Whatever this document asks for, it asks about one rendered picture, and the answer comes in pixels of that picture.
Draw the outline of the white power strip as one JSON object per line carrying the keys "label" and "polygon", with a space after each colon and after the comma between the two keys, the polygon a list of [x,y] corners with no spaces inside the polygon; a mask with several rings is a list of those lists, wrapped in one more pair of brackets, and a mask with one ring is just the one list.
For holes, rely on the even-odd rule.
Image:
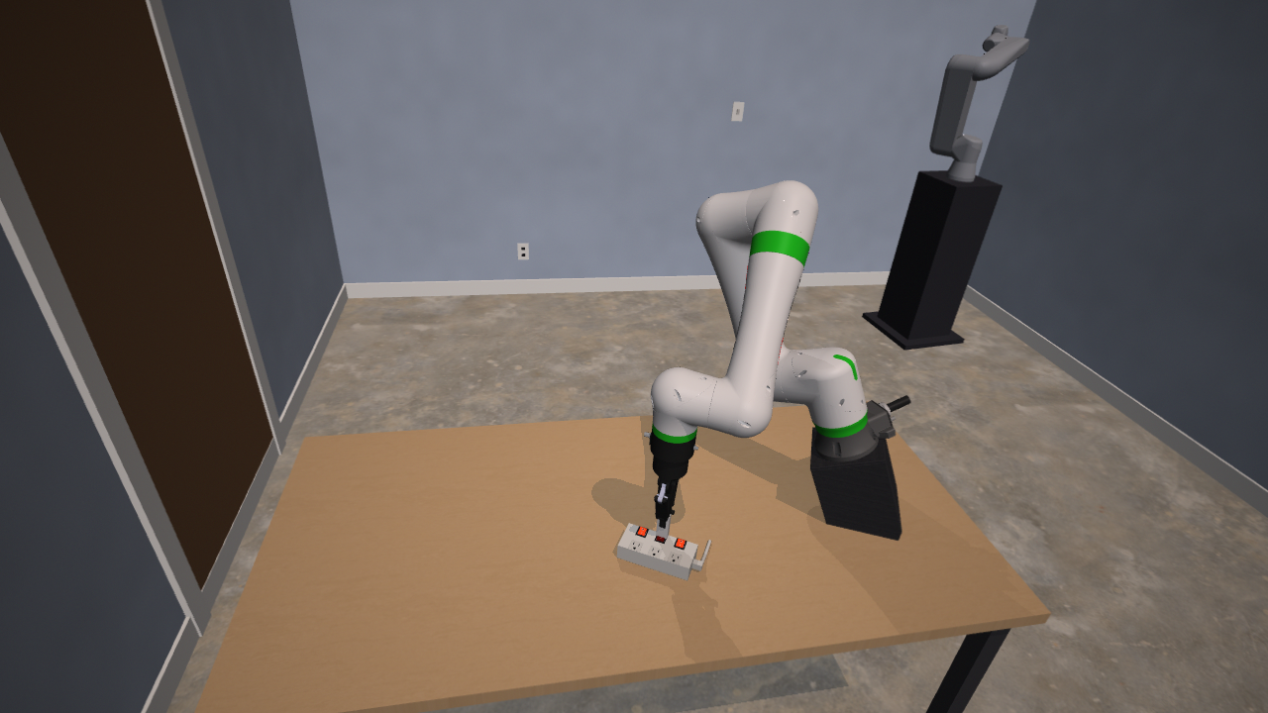
{"label": "white power strip", "polygon": [[694,559],[697,554],[697,546],[694,546],[692,542],[672,535],[664,539],[650,529],[629,523],[619,542],[618,557],[637,565],[645,565],[648,568],[670,573],[670,576],[689,579],[691,568],[702,570],[702,561],[709,554],[710,546],[711,539],[702,551],[702,559]]}

